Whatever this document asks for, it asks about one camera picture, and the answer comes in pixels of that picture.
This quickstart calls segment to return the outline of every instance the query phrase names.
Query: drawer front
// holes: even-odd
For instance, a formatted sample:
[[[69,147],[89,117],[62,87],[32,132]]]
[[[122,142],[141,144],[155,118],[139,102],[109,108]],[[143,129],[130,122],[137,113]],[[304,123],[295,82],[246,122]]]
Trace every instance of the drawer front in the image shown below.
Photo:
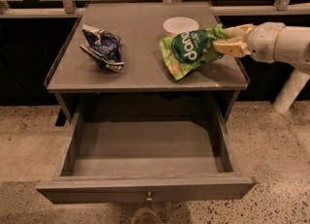
[[[256,184],[238,170],[212,92],[97,100],[80,101],[53,181],[37,184],[53,203],[240,199]]]

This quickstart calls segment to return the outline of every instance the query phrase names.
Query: drawer knob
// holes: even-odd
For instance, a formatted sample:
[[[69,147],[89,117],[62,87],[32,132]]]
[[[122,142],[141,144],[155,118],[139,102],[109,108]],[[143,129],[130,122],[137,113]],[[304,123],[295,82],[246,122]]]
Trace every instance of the drawer knob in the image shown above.
[[[147,203],[152,203],[152,202],[154,202],[154,199],[151,198],[151,192],[150,192],[150,191],[147,192],[147,198],[145,198],[145,201],[146,201]]]

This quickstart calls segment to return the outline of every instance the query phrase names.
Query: white bowl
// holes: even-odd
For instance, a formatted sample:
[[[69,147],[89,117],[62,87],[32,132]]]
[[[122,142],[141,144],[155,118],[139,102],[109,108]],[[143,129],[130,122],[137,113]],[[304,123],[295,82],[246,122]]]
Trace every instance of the white bowl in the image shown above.
[[[164,22],[164,29],[170,34],[180,34],[199,29],[199,24],[187,17],[173,17]]]

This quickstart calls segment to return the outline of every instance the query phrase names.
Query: snack bag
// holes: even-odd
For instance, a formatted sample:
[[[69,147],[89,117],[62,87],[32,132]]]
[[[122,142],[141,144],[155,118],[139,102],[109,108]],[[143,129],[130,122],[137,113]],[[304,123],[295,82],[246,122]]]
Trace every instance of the snack bag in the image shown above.
[[[165,64],[176,80],[200,67],[223,57],[215,50],[213,42],[227,40],[229,36],[222,24],[212,28],[184,32],[178,35],[166,35],[159,44]]]
[[[118,39],[110,32],[83,25],[82,32],[89,47],[80,45],[91,58],[101,67],[119,72],[124,65]]]

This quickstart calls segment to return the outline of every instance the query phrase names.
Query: concrete floor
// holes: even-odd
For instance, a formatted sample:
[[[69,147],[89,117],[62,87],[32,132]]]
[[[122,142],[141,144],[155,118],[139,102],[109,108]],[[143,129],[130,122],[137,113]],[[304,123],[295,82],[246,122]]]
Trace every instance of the concrete floor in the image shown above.
[[[310,102],[280,115],[268,102],[237,102],[228,122],[240,170],[258,184],[239,201],[53,205],[35,190],[50,180],[69,136],[59,108],[0,107],[0,223],[310,223]]]

